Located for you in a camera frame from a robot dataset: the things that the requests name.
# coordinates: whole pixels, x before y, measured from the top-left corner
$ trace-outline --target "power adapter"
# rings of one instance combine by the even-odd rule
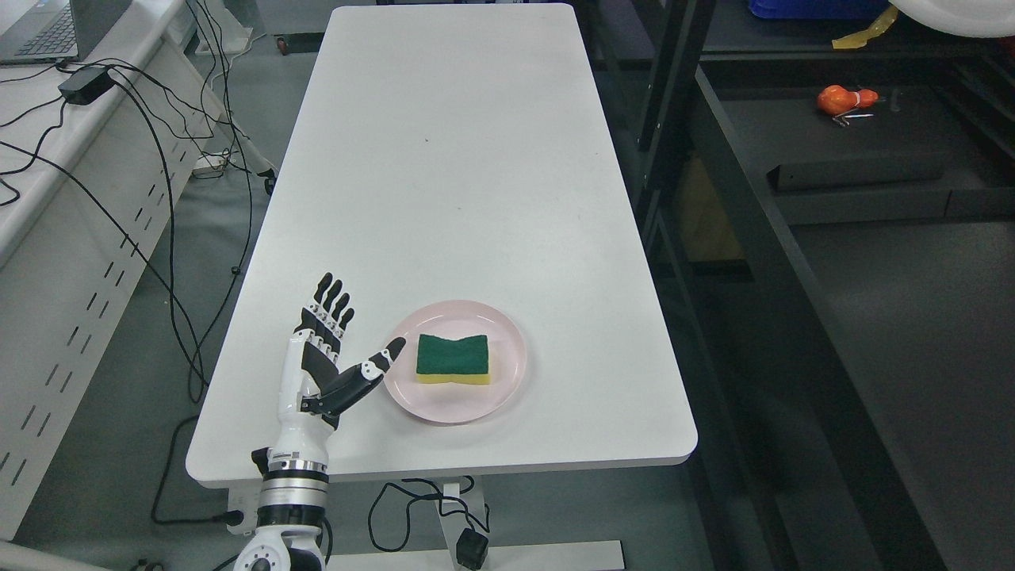
[[[110,70],[100,66],[82,67],[59,85],[60,94],[71,104],[88,104],[114,85]]]
[[[198,158],[194,163],[194,168],[191,173],[194,175],[210,174],[212,172],[219,172],[225,168],[225,162],[228,160],[225,156],[221,154],[205,154],[201,158]]]
[[[490,541],[486,539],[486,536],[468,527],[462,529],[462,534],[458,537],[458,543],[455,544],[458,564],[472,571],[482,569],[489,544]]]

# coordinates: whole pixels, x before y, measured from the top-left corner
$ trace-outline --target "white table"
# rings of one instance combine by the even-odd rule
[[[187,456],[203,485],[260,480],[250,452],[277,436],[285,340],[325,271],[357,312],[343,366],[452,299],[504,312],[529,357],[512,401],[469,424],[421,422],[379,388],[328,443],[333,482],[667,466],[694,449],[566,5],[334,12]]]

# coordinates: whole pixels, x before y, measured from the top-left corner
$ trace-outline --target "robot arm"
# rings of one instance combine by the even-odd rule
[[[366,361],[339,372],[338,355],[353,311],[342,282],[325,274],[300,312],[282,365],[275,446],[252,456],[262,475],[254,538],[234,571],[323,571],[315,538],[328,491],[328,437],[339,416],[381,383],[405,347],[397,338]]]

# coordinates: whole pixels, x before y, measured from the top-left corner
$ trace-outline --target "yellow sponge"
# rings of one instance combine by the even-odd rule
[[[416,379],[421,383],[490,384],[490,353],[486,336],[445,340],[419,336]]]

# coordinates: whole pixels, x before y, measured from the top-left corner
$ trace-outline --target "gray floor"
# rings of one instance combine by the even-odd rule
[[[252,2],[230,4],[242,21],[259,23]],[[239,122],[280,163],[295,121],[313,54],[280,56],[260,40],[239,58],[229,88]],[[178,295],[203,331],[228,287],[247,231],[245,176],[192,181],[178,207]],[[268,204],[253,192],[255,231]],[[163,235],[156,264],[166,263]],[[221,524],[157,526],[148,519],[171,433],[198,412],[187,401],[187,365],[172,336],[166,294],[146,273],[44,480],[15,543],[128,569],[139,558],[166,569],[211,569],[246,543]],[[230,304],[209,336],[209,372]],[[160,515],[202,517],[224,509],[222,491],[204,490],[183,468],[190,432],[177,449]],[[489,477],[492,545],[620,540],[629,569],[712,569],[684,469],[628,469]],[[336,553],[369,553],[366,512],[382,483],[334,485],[329,515]],[[402,507],[377,519],[379,539],[401,538]],[[413,512],[410,550],[441,549],[436,515]]]

